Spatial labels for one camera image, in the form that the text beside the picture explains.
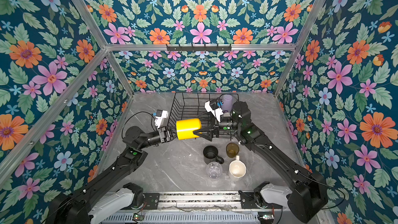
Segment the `yellow mug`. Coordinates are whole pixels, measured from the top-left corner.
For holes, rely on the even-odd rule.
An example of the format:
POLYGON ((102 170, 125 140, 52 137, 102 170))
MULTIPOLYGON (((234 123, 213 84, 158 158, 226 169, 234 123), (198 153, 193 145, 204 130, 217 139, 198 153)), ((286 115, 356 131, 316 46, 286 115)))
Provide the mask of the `yellow mug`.
POLYGON ((198 138, 194 131, 201 128, 202 123, 198 118, 179 120, 176 122, 177 138, 180 141, 198 138))

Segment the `black mug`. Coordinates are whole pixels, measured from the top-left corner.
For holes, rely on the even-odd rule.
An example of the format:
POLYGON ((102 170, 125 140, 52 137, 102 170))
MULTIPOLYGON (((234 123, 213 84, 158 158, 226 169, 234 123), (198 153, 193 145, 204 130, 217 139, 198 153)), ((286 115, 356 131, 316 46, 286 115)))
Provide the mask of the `black mug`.
POLYGON ((217 147, 206 146, 203 149, 204 162, 210 164, 211 162, 217 162, 219 164, 224 164, 224 159, 219 156, 217 147))

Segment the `lilac cup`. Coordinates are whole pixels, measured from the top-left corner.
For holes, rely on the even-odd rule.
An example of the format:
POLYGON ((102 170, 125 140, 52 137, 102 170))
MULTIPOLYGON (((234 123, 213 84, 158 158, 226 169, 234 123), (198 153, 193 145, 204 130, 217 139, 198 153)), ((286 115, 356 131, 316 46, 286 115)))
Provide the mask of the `lilac cup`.
POLYGON ((234 103, 234 97, 230 94, 222 96, 222 110, 224 113, 230 112, 234 103))

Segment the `cream white mug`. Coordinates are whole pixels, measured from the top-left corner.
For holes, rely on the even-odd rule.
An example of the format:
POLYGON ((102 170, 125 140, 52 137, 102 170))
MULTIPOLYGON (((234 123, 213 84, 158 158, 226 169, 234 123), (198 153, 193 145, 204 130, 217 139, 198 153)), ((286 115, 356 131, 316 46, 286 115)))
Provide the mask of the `cream white mug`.
POLYGON ((240 180, 246 175, 246 165, 241 161, 240 156, 237 155, 235 160, 229 165, 229 177, 231 180, 240 180))

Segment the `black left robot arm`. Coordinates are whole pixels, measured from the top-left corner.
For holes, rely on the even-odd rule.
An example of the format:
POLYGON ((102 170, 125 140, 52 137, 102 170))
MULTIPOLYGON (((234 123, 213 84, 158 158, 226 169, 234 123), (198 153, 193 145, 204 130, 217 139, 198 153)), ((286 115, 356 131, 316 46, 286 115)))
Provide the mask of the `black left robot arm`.
POLYGON ((105 196, 115 185, 135 172, 145 161, 144 148, 167 143, 177 136, 175 128, 160 127, 146 133, 138 126, 127 129, 125 150, 94 179, 69 195, 58 195, 49 204, 46 224, 99 224, 117 211, 144 202, 142 187, 128 183, 111 196, 105 196))

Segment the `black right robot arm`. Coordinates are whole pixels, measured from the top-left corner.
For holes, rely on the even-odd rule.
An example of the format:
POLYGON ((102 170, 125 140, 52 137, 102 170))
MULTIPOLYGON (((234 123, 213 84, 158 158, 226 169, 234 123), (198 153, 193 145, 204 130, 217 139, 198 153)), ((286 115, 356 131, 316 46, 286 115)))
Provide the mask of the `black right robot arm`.
POLYGON ((240 144, 260 156, 287 184, 286 187, 263 182, 254 190, 258 205, 277 204, 289 208, 302 223, 308 223, 328 202, 325 178, 318 172, 310 172, 283 153, 251 120, 247 103, 236 101, 229 116, 224 116, 219 99, 204 105, 209 126, 194 130, 193 134, 211 141, 224 131, 234 136, 240 144))

